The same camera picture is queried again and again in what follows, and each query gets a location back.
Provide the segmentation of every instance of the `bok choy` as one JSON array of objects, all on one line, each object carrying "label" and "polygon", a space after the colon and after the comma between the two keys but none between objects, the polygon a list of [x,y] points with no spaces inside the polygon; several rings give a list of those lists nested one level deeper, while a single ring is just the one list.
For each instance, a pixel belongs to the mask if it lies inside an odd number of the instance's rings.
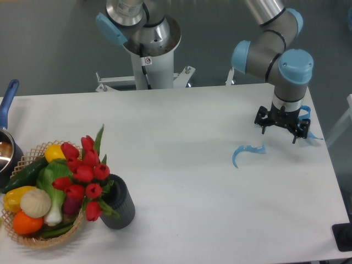
[{"label": "bok choy", "polygon": [[72,172],[67,167],[66,159],[54,159],[43,170],[37,178],[37,187],[44,190],[50,196],[51,207],[49,212],[44,216],[44,222],[52,227],[63,220],[62,204],[66,198],[65,192],[54,189],[52,182],[57,178],[72,175]]}]

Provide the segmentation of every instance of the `cooking pot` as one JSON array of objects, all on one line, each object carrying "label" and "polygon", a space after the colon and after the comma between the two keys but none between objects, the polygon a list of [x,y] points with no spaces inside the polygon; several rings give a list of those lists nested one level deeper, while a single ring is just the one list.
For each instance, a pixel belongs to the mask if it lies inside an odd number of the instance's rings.
[{"label": "cooking pot", "polygon": [[0,104],[0,188],[10,180],[12,171],[21,160],[23,152],[7,132],[8,112],[19,86],[18,80],[12,80]]}]

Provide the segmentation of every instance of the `yellow bell pepper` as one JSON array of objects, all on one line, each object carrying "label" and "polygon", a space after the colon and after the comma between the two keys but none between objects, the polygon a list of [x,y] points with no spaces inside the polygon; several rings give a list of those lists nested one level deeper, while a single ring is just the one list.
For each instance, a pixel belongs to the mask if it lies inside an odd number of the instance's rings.
[{"label": "yellow bell pepper", "polygon": [[4,208],[5,210],[13,213],[21,211],[20,203],[22,196],[29,190],[35,189],[34,186],[22,186],[17,189],[13,189],[6,193],[4,196]]},{"label": "yellow bell pepper", "polygon": [[48,163],[52,162],[56,158],[65,158],[65,155],[61,150],[61,145],[57,144],[50,145],[46,148],[44,156]]}]

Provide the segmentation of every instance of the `metal bracket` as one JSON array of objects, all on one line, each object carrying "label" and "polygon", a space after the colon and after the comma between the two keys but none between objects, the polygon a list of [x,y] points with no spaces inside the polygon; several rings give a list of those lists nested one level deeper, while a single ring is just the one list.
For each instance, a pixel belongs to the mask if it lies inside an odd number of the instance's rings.
[{"label": "metal bracket", "polygon": [[174,79],[174,88],[184,88],[191,87],[189,80],[191,79],[193,73],[196,71],[195,68],[191,66],[186,66],[183,71]]},{"label": "metal bracket", "polygon": [[235,68],[232,67],[227,75],[225,86],[234,85],[236,83],[236,80],[234,79],[234,75],[235,75]]},{"label": "metal bracket", "polygon": [[[174,88],[191,87],[189,80],[195,70],[196,69],[191,66],[186,66],[181,73],[174,73]],[[99,84],[96,89],[97,92],[118,91],[116,89],[111,88],[111,86],[119,87],[135,85],[134,76],[100,78],[98,73],[96,73],[96,76],[97,82]]]},{"label": "metal bracket", "polygon": [[326,146],[330,147],[352,125],[352,95],[347,97],[349,109],[340,117],[330,129],[326,137]]}]

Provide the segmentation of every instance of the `screw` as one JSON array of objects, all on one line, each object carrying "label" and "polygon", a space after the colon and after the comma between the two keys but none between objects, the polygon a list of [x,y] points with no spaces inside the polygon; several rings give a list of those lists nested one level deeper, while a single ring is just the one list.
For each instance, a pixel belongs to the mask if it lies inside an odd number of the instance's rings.
[{"label": "screw", "polygon": [[95,75],[97,76],[97,80],[98,80],[98,82],[100,83],[100,82],[101,82],[101,79],[100,79],[99,73],[96,72]]},{"label": "screw", "polygon": [[189,74],[190,71],[191,71],[191,66],[186,66],[186,74]]}]

